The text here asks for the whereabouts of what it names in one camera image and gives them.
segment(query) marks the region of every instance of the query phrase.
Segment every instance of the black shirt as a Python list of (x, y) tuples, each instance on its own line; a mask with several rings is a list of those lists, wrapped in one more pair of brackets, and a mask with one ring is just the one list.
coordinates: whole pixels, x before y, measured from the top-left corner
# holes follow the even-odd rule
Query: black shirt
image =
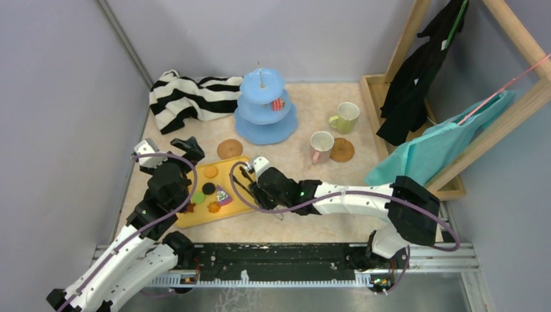
[[(396, 73), (385, 104), (381, 108), (381, 117), (386, 118), (386, 121), (377, 132), (377, 135), (388, 143), (395, 146), (404, 143), (408, 132), (416, 131), (426, 122), (424, 99), (454, 41), (455, 36), (452, 36), (448, 47), (442, 49), (462, 5), (463, 0), (451, 0), (429, 25), (417, 34), (419, 38), (429, 36), (430, 39), (407, 58)], [(465, 11), (457, 31), (463, 28)]]

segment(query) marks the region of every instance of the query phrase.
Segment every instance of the green strap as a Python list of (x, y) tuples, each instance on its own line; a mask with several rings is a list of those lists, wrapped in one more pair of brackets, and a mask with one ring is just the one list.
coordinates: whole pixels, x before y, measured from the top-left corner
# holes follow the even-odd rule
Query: green strap
[(445, 49), (448, 49), (448, 46), (450, 45), (450, 42), (452, 41), (452, 37), (455, 34), (455, 30), (457, 30), (457, 26), (459, 25), (459, 21), (461, 20), (461, 17), (463, 17), (463, 13), (465, 12), (465, 8), (467, 7), (468, 0), (464, 0), (463, 4), (461, 5), (461, 9), (459, 10), (459, 14), (457, 15), (457, 18), (455, 19), (454, 26), (452, 27), (452, 31), (450, 31), (450, 34), (448, 35), (448, 39), (446, 40), (446, 47)]

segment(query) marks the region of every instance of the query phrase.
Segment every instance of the teal shirt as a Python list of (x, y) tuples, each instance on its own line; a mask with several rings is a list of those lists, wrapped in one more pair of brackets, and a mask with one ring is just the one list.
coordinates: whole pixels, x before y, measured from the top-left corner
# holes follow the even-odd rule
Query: teal shirt
[(398, 146), (365, 177), (368, 185), (393, 183), (396, 176), (408, 176), (425, 185), (450, 164), (470, 143), (478, 129), (494, 122), (515, 97), (504, 91), (490, 100), (463, 124), (463, 117), (478, 107), (474, 104), (461, 114), (425, 130), (422, 136)]

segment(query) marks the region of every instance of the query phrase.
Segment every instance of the yellow mug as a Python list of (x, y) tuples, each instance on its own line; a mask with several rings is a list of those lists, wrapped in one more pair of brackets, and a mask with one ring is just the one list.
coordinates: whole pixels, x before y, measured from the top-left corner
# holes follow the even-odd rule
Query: yellow mug
[(360, 116), (360, 108), (350, 102), (341, 103), (337, 109), (337, 115), (329, 118), (329, 125), (342, 135), (352, 132), (354, 125)]

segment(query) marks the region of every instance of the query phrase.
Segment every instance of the wooden frame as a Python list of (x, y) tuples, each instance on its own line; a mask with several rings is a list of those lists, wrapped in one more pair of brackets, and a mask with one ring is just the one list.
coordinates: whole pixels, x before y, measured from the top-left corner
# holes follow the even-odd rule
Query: wooden frame
[[(546, 56), (546, 53), (504, 0), (482, 1), (530, 66)], [(379, 117), (379, 108), (384, 102), (389, 83), (394, 79), (396, 72), (404, 62), (430, 3), (431, 0), (415, 0), (413, 3), (402, 37), (400, 37), (400, 41), (396, 46), (387, 72), (380, 75), (365, 75), (361, 78), (360, 87), (374, 134), (381, 126), (382, 120)], [(464, 196), (465, 189), (458, 176), (459, 173), (551, 101), (551, 60), (546, 60), (534, 71), (540, 81), (510, 106), (480, 136), (473, 140), (451, 164), (442, 169), (427, 183), (426, 187), (441, 200), (454, 200)], [(428, 103), (426, 103), (426, 106), (429, 117), (434, 120)], [(415, 133), (410, 133), (408, 140), (419, 137), (424, 129), (425, 127)], [(379, 158), (383, 160), (394, 150), (394, 147), (382, 138), (374, 136)]]

